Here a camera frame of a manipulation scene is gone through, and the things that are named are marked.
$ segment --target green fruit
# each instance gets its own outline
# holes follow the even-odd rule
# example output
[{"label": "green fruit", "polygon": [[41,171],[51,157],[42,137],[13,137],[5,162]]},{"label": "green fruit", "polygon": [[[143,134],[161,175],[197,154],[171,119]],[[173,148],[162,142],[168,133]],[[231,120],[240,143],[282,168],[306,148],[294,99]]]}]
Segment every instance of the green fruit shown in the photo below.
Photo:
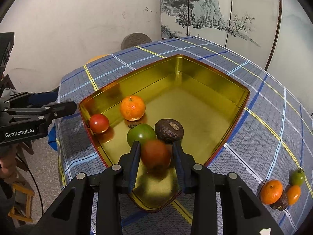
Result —
[{"label": "green fruit", "polygon": [[127,133],[127,142],[132,147],[135,140],[139,141],[143,145],[148,140],[157,139],[154,129],[147,124],[139,124],[130,129]]},{"label": "green fruit", "polygon": [[292,185],[301,186],[305,178],[303,169],[295,170],[290,177],[290,182]]}]

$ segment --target plaid tablecloth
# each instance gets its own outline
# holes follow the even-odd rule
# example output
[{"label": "plaid tablecloth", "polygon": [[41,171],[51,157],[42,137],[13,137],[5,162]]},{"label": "plaid tablecloth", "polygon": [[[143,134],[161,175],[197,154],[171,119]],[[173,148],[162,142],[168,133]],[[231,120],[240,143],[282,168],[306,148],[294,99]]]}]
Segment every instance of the plaid tablecloth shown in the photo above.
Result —
[{"label": "plaid tablecloth", "polygon": [[[175,54],[207,63],[251,91],[234,132],[209,165],[213,172],[236,172],[254,193],[266,179],[278,179],[286,187],[290,170],[302,167],[306,172],[301,197],[294,205],[283,212],[267,207],[283,232],[293,234],[313,206],[313,122],[280,82],[246,58],[199,37],[152,42],[110,54],[65,75],[58,101],[73,100],[79,104],[83,98],[132,70]],[[87,137],[79,111],[56,121],[56,136],[62,187],[79,172],[91,175],[105,169]],[[122,195],[123,234],[190,234],[193,201],[193,195],[180,195],[162,211],[147,214],[128,196]],[[96,205],[97,195],[91,234],[95,233]],[[178,211],[177,205],[184,211]],[[220,202],[218,213],[219,234],[223,234]]]}]

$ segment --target silver screw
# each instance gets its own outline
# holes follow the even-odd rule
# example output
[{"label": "silver screw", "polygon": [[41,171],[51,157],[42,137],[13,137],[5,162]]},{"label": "silver screw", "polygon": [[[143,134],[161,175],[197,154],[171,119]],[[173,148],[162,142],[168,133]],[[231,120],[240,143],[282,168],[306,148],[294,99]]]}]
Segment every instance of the silver screw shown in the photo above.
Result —
[{"label": "silver screw", "polygon": [[111,167],[113,170],[117,171],[117,170],[120,170],[121,169],[121,166],[119,164],[114,164],[112,167]]},{"label": "silver screw", "polygon": [[76,175],[76,178],[79,179],[79,180],[80,180],[80,179],[83,179],[84,177],[85,177],[85,173],[82,173],[82,172],[81,172],[81,173],[78,173],[78,174]]},{"label": "silver screw", "polygon": [[229,176],[231,179],[236,179],[236,178],[238,177],[237,174],[234,173],[234,172],[229,173],[228,176]]},{"label": "silver screw", "polygon": [[195,170],[202,170],[203,166],[202,166],[201,164],[195,164],[195,165],[193,166],[193,168],[194,168]]}]

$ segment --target rectangular metal tray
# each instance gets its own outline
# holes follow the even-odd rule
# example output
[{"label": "rectangular metal tray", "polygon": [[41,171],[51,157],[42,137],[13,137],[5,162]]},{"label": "rectangular metal tray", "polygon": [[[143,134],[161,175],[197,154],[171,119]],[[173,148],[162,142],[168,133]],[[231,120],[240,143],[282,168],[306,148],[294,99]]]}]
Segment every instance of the rectangular metal tray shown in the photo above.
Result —
[{"label": "rectangular metal tray", "polygon": [[[118,163],[130,151],[129,130],[119,103],[129,95],[146,104],[146,123],[154,128],[162,118],[184,127],[182,147],[197,163],[208,165],[240,118],[249,90],[230,76],[184,55],[175,55],[135,70],[104,86],[79,104],[87,133],[104,164]],[[109,132],[94,135],[87,127],[93,114],[110,121]],[[161,177],[149,174],[140,161],[130,198],[148,212],[157,212],[180,193],[174,167]]]}]

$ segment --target table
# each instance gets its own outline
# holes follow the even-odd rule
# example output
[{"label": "table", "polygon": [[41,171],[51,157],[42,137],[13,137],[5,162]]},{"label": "table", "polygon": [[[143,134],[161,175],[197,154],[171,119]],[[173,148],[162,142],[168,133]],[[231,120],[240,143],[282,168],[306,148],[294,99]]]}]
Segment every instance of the table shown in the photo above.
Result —
[{"label": "table", "polygon": [[[58,101],[77,104],[113,80],[149,63],[183,54],[227,73],[250,91],[250,98],[234,132],[209,168],[216,173],[236,172],[252,189],[266,179],[278,179],[284,188],[291,170],[302,167],[306,183],[301,197],[287,211],[268,211],[285,234],[293,234],[313,206],[313,122],[299,101],[274,77],[246,58],[199,37],[156,41],[109,54],[62,78]],[[105,169],[90,142],[79,111],[58,119],[56,137],[59,151],[59,178],[62,187],[79,172],[87,175]],[[223,234],[218,199],[219,234]],[[190,234],[193,195],[180,195],[162,211],[147,214],[128,196],[121,195],[123,234]],[[91,231],[95,232],[97,195],[94,198]],[[184,211],[178,211],[181,205]]]}]

